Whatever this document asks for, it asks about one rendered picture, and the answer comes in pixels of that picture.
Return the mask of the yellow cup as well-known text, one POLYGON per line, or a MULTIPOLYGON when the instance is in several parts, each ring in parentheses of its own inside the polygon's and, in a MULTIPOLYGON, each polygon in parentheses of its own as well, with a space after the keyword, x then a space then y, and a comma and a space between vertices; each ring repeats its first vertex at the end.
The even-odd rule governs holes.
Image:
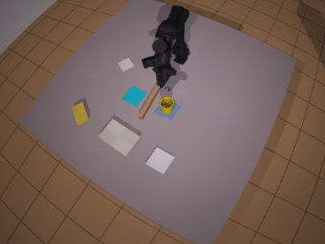
POLYGON ((172 98, 165 96, 160 100, 160 106, 164 114, 170 114, 173 111, 174 101, 172 98), (166 108, 165 104, 169 104, 169 108, 166 108), (165 108, 163 108, 165 106, 165 108))

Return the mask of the brown wooden bar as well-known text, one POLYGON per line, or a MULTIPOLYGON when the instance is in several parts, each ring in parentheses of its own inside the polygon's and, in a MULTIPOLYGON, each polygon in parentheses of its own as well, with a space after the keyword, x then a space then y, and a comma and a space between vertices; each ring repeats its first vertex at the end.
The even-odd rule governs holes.
POLYGON ((158 87, 156 85, 156 87, 154 88, 153 92, 151 93, 150 97, 147 99, 145 105, 143 106, 140 114, 139 114, 139 119, 143 119, 145 117, 145 115, 147 114, 148 109, 150 108, 152 102, 154 101, 154 99, 156 98, 158 92, 160 91, 160 87, 158 87))

